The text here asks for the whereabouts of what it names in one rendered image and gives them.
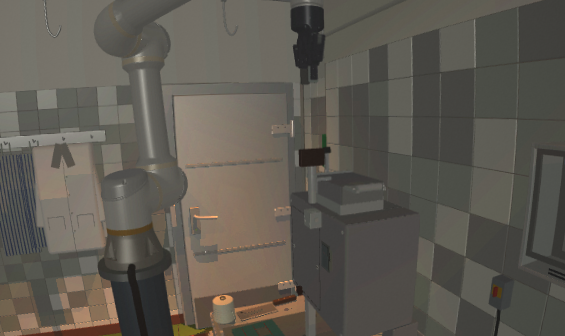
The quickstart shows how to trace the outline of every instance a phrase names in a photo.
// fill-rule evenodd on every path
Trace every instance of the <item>metal door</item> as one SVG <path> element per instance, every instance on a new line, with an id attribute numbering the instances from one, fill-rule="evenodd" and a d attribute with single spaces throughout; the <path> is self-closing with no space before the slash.
<path id="1" fill-rule="evenodd" d="M 289 216 L 274 215 L 289 206 L 289 140 L 272 135 L 273 125 L 287 124 L 286 105 L 285 94 L 174 97 L 178 165 L 189 181 L 182 216 L 199 327 L 205 316 L 198 315 L 204 312 L 197 312 L 197 299 L 292 278 Z"/>

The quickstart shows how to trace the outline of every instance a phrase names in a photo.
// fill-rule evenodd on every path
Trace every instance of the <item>door hinge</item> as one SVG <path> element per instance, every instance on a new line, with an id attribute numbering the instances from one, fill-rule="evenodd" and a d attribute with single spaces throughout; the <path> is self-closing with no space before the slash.
<path id="1" fill-rule="evenodd" d="M 294 120 L 291 120 L 290 124 L 286 125 L 273 125 L 272 135 L 273 134 L 290 134 L 290 137 L 294 138 Z"/>
<path id="2" fill-rule="evenodd" d="M 275 217 L 283 217 L 290 215 L 290 207 L 279 207 L 274 209 L 274 216 Z"/>

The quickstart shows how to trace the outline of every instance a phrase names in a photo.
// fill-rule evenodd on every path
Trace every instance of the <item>metal hook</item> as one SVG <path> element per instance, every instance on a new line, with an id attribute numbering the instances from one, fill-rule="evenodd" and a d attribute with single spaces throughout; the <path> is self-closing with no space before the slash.
<path id="1" fill-rule="evenodd" d="M 45 11 L 45 28 L 47 28 L 47 32 L 51 35 L 51 37 L 56 38 L 60 35 L 60 31 L 62 31 L 62 26 L 58 29 L 58 33 L 56 35 L 52 34 L 49 30 L 49 23 L 47 22 L 47 0 L 43 0 L 43 10 Z"/>
<path id="2" fill-rule="evenodd" d="M 228 24 L 226 23 L 226 0 L 222 0 L 222 11 L 224 12 L 224 28 L 226 28 L 228 35 L 234 36 L 238 30 L 238 25 L 234 28 L 234 33 L 231 33 L 230 30 L 228 30 Z"/>

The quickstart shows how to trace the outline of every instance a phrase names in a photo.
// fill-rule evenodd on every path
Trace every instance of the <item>upper wall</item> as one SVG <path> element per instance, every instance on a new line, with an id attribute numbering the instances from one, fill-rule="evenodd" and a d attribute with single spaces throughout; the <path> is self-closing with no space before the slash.
<path id="1" fill-rule="evenodd" d="M 324 63 L 538 0 L 407 0 L 326 39 Z"/>
<path id="2" fill-rule="evenodd" d="M 47 33 L 43 1 L 0 1 L 0 92 L 127 85 L 121 60 L 95 43 L 93 27 L 112 0 L 49 0 Z M 234 0 L 224 29 L 220 1 L 193 0 L 157 22 L 168 30 L 172 50 L 162 69 L 164 84 L 292 82 L 299 80 L 288 3 Z"/>

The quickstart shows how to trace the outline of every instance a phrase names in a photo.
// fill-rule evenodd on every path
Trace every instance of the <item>wall switch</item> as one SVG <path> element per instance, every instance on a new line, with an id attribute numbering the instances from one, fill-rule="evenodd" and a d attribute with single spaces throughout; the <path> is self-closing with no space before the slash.
<path id="1" fill-rule="evenodd" d="M 305 226 L 309 229 L 321 229 L 321 211 L 315 208 L 305 209 Z"/>
<path id="2" fill-rule="evenodd" d="M 514 281 L 504 275 L 495 276 L 492 279 L 492 287 L 490 290 L 490 306 L 504 310 L 510 307 L 512 298 L 512 290 Z"/>

